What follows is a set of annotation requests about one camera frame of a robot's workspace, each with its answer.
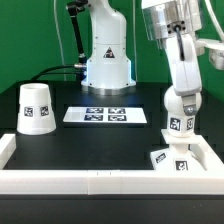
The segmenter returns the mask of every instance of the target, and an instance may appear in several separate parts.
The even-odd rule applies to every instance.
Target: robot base
[[[177,138],[166,129],[162,130],[162,134],[169,148],[151,153],[155,170],[223,172],[223,162],[201,135]]]
[[[101,88],[94,88],[91,86],[82,86],[82,90],[86,92],[90,92],[97,95],[103,96],[116,96],[116,95],[124,95],[126,93],[132,93],[136,89],[136,86],[127,86],[121,89],[101,89]]]
[[[203,171],[201,164],[191,151],[180,154],[168,149],[151,153],[151,160],[158,171]]]

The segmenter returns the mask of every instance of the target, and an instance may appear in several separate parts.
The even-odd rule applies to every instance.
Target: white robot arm
[[[224,52],[223,44],[196,38],[195,31],[202,28],[198,0],[142,0],[142,9],[149,40],[157,40],[159,47],[166,50],[173,82],[165,94],[168,119],[167,129],[162,130],[169,148],[151,153],[154,169],[213,169],[214,164],[207,163],[210,158],[203,161],[195,156],[209,148],[202,136],[194,134],[202,88],[197,55],[209,47],[212,54],[215,52],[213,57],[210,53],[210,61],[215,58],[213,65],[224,68],[224,54],[220,54]]]
[[[126,56],[126,20],[110,7],[108,0],[85,2],[92,22],[92,56],[87,60],[86,91],[101,95],[119,95],[131,91],[131,61]]]
[[[195,115],[195,94],[202,89],[193,40],[194,32],[201,28],[198,2],[143,0],[142,9],[148,38],[157,39],[160,47],[166,50],[173,88],[183,99],[185,114]]]

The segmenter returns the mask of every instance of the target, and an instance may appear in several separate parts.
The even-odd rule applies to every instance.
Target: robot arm
[[[83,90],[101,95],[133,91],[136,83],[126,56],[125,17],[111,8],[108,0],[76,0],[72,4],[78,12],[88,5],[92,22],[92,55],[86,63]]]
[[[193,40],[195,30],[201,28],[198,2],[142,0],[142,9],[148,38],[158,40],[166,50],[174,91],[182,97],[184,112],[195,115],[195,94],[202,89]]]

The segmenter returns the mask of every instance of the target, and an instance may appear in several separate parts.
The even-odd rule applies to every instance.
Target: black cable
[[[35,81],[38,78],[40,78],[42,75],[48,74],[48,72],[59,70],[59,69],[65,69],[65,68],[74,68],[74,65],[61,65],[61,66],[55,66],[55,67],[44,69],[43,71],[41,71],[37,75],[35,75],[31,80]]]
[[[184,46],[183,46],[183,41],[182,41],[182,37],[181,37],[181,33],[180,33],[180,27],[176,26],[174,28],[174,30],[177,33],[177,41],[178,41],[178,45],[179,45],[179,49],[180,49],[180,60],[185,61]]]

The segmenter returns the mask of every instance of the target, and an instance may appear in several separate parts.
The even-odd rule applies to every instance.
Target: white block
[[[4,134],[0,139],[0,169],[4,168],[15,149],[15,134]]]

